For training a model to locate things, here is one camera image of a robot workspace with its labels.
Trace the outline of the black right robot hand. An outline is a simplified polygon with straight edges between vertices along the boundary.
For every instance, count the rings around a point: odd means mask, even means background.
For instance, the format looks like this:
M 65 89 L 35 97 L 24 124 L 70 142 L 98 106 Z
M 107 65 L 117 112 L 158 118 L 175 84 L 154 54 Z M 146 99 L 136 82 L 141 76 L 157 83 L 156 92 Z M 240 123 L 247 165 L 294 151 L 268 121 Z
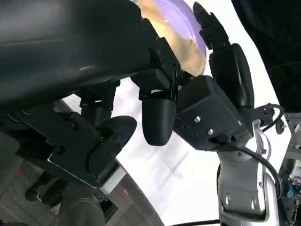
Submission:
M 214 15 L 194 2 L 193 13 L 202 30 L 199 32 L 209 55 L 211 74 L 236 108 L 253 108 L 254 91 L 252 77 L 246 56 L 237 43 L 230 43 L 229 37 Z

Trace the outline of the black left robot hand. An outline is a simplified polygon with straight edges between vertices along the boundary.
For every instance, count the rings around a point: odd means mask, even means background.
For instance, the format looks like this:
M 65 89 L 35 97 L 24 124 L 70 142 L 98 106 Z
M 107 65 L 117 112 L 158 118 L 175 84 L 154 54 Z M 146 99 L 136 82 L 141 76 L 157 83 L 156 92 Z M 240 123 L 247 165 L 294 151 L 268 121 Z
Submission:
M 112 117 L 124 78 L 139 87 L 143 133 L 165 145 L 176 117 L 180 64 L 129 0 L 0 3 L 0 132 L 16 154 L 92 188 L 137 123 Z

